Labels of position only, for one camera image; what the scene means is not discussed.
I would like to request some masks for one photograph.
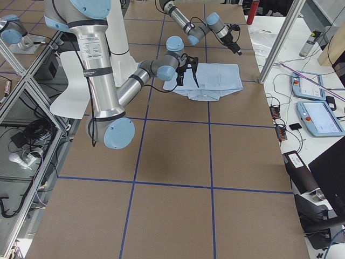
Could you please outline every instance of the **cloth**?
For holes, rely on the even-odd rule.
[[[171,81],[165,82],[163,89],[173,89],[176,86],[176,77],[177,74]],[[174,92],[195,101],[218,101],[222,96],[243,89],[239,67],[236,64],[200,63],[196,77],[200,88],[193,79],[192,70],[187,69],[184,74],[183,86],[177,86]]]

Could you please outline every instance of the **red bottle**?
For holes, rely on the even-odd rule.
[[[250,6],[247,24],[250,25],[253,23],[254,16],[257,14],[259,3],[260,3],[260,0],[253,0],[252,5]]]

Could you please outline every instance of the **computer monitor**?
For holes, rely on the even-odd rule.
[[[345,215],[345,137],[309,164],[309,169],[338,215]]]

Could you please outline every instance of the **white wall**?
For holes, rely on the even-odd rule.
[[[345,6],[345,0],[313,0],[319,7],[321,12],[328,18],[330,22],[333,22],[338,13]],[[345,22],[345,9],[341,12],[339,17],[334,22],[335,26],[340,26]]]

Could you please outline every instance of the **robotic arm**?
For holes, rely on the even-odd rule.
[[[225,25],[220,17],[214,12],[207,17],[206,21],[203,22],[201,26],[196,27],[195,24],[189,21],[176,7],[174,0],[160,0],[160,6],[163,12],[169,15],[188,35],[190,44],[198,44],[207,33],[213,31],[224,46],[233,53],[242,55],[239,45],[237,42],[233,41],[233,36],[231,34],[231,31],[238,31],[240,29],[237,24]]]
[[[20,49],[33,46],[33,40],[16,15],[6,15],[0,18],[1,38],[10,44],[18,44]]]
[[[108,28],[105,18],[110,8],[111,0],[99,0],[96,4],[88,0],[45,0],[45,20],[48,27],[77,37],[84,77],[89,82],[94,104],[94,116],[87,122],[89,136],[109,148],[120,149],[131,142],[135,132],[133,122],[124,117],[124,107],[152,76],[169,81],[178,71],[181,77],[191,57],[184,53],[179,37],[170,37],[165,56],[139,63],[117,91],[105,35]]]

